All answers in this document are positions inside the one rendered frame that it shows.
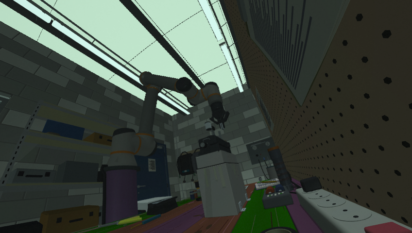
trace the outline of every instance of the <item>purple surface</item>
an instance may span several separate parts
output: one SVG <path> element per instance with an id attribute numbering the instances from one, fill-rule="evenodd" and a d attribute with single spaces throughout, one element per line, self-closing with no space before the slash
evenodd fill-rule
<path id="1" fill-rule="evenodd" d="M 299 233 L 324 233 L 321 228 L 313 221 L 307 212 L 301 207 L 296 194 L 292 194 L 293 205 L 287 205 L 289 214 Z"/>
<path id="2" fill-rule="evenodd" d="M 144 233 L 182 233 L 204 217 L 203 204 L 200 204 L 169 221 L 145 231 Z"/>
<path id="3" fill-rule="evenodd" d="M 106 223 L 137 215 L 137 171 L 106 172 Z"/>

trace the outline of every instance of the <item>keyboard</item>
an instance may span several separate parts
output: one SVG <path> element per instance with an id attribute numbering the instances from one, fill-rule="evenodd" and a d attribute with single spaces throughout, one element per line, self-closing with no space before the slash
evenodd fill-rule
<path id="1" fill-rule="evenodd" d="M 269 187 L 269 186 L 275 186 L 275 185 L 280 184 L 279 179 L 271 179 L 271 180 L 267 180 L 267 181 L 273 181 L 274 183 L 261 183 L 261 182 L 256 183 L 255 184 L 256 190 L 260 190 L 260 189 L 264 189 L 264 188 Z"/>

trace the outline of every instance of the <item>green mat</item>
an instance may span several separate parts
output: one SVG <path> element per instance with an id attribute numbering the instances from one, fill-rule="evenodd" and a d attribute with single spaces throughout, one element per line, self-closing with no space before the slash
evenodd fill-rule
<path id="1" fill-rule="evenodd" d="M 177 203 L 177 206 L 184 205 L 184 204 L 189 203 L 191 201 L 193 201 L 193 200 L 191 200 L 191 199 L 181 200 Z M 142 221 L 143 221 L 143 220 L 151 218 L 155 215 L 147 215 L 146 213 L 143 213 L 139 216 L 142 218 Z M 87 233 L 106 233 L 106 232 L 111 232 L 111 231 L 114 231 L 116 229 L 131 225 L 131 224 L 133 224 L 133 223 L 122 224 L 122 225 L 112 225 L 112 226 L 100 227 L 100 228 L 92 227 L 92 228 L 89 228 L 89 229 L 84 229 L 84 230 L 78 231 L 76 233 L 86 232 L 86 231 L 87 231 Z"/>
<path id="2" fill-rule="evenodd" d="M 262 197 L 266 189 L 254 190 L 246 211 L 242 212 L 232 233 L 261 233 L 272 227 L 289 227 L 297 231 L 285 206 L 265 210 Z"/>

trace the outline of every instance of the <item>brown box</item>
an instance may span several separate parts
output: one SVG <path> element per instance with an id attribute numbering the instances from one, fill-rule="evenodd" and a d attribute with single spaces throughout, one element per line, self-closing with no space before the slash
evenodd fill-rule
<path id="1" fill-rule="evenodd" d="M 111 146 L 112 145 L 112 138 L 113 138 L 112 136 L 104 135 L 104 134 L 101 134 L 101 133 L 92 133 L 87 138 L 83 139 L 83 141 L 99 143 L 99 144 L 102 144 L 102 145 Z"/>
<path id="2" fill-rule="evenodd" d="M 99 225 L 99 207 L 85 205 L 41 213 L 42 233 L 70 233 Z"/>

